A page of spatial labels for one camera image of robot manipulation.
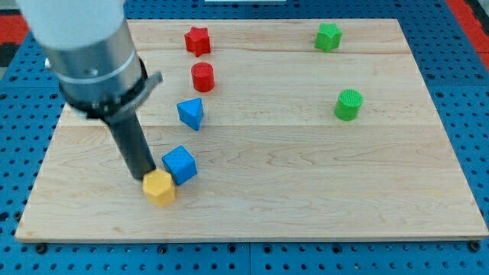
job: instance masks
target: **red cylinder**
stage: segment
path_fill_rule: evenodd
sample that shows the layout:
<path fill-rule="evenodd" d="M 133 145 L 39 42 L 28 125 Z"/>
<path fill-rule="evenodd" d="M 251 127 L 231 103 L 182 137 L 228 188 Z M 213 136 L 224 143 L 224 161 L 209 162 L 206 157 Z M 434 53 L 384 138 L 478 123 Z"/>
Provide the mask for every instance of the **red cylinder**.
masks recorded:
<path fill-rule="evenodd" d="M 193 88 L 199 92 L 208 92 L 214 88 L 214 69 L 206 62 L 200 62 L 192 66 Z"/>

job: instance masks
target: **yellow block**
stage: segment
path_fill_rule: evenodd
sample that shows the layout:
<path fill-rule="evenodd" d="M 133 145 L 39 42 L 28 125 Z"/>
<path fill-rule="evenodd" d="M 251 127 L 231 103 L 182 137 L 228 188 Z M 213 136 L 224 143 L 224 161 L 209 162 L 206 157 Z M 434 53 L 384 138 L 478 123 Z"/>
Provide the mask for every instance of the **yellow block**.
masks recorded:
<path fill-rule="evenodd" d="M 148 201 L 160 207 L 176 199 L 175 183 L 171 175 L 160 169 L 144 175 L 143 192 Z"/>

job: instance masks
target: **toy block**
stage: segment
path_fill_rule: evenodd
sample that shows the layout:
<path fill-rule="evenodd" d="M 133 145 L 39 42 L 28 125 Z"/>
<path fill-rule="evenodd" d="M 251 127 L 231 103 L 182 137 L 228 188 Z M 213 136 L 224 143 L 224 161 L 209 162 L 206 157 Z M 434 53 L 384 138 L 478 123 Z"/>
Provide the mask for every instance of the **toy block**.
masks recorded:
<path fill-rule="evenodd" d="M 160 169 L 144 175 L 143 192 L 149 202 L 156 206 L 166 206 L 176 199 L 175 183 L 168 172 Z"/>
<path fill-rule="evenodd" d="M 176 104 L 180 120 L 195 131 L 200 129 L 200 123 L 204 116 L 202 99 L 191 99 Z"/>
<path fill-rule="evenodd" d="M 193 88 L 199 92 L 208 92 L 214 88 L 214 68 L 206 62 L 200 62 L 192 66 Z"/>
<path fill-rule="evenodd" d="M 196 161 L 184 146 L 173 149 L 164 155 L 161 160 L 178 186 L 197 174 Z"/>
<path fill-rule="evenodd" d="M 336 117 L 343 121 L 354 120 L 363 101 L 361 94 L 353 89 L 346 89 L 340 92 L 335 107 Z"/>
<path fill-rule="evenodd" d="M 196 57 L 204 53 L 211 52 L 211 44 L 207 27 L 191 27 L 190 31 L 185 34 L 186 50 L 193 52 Z"/>
<path fill-rule="evenodd" d="M 321 23 L 316 37 L 315 47 L 328 53 L 330 50 L 339 47 L 342 39 L 342 30 L 336 24 Z"/>

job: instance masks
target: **red star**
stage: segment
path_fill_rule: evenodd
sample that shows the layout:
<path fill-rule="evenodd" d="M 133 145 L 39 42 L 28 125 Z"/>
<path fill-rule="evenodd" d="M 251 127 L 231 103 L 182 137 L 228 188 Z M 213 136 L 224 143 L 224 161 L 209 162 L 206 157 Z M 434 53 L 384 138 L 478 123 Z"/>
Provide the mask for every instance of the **red star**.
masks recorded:
<path fill-rule="evenodd" d="M 211 44 L 207 27 L 191 27 L 185 34 L 185 46 L 186 50 L 193 52 L 196 57 L 200 57 L 203 53 L 210 53 Z"/>

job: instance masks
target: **green block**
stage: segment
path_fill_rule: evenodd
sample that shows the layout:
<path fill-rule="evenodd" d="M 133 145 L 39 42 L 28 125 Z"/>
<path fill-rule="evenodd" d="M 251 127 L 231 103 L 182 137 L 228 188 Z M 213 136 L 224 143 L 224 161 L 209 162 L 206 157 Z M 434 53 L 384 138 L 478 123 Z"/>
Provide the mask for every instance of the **green block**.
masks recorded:
<path fill-rule="evenodd" d="M 363 102 L 361 94 L 353 89 L 340 92 L 335 108 L 336 117 L 343 121 L 354 120 Z"/>
<path fill-rule="evenodd" d="M 342 39 L 342 30 L 336 24 L 321 23 L 316 37 L 315 47 L 328 53 L 330 50 L 339 47 Z"/>

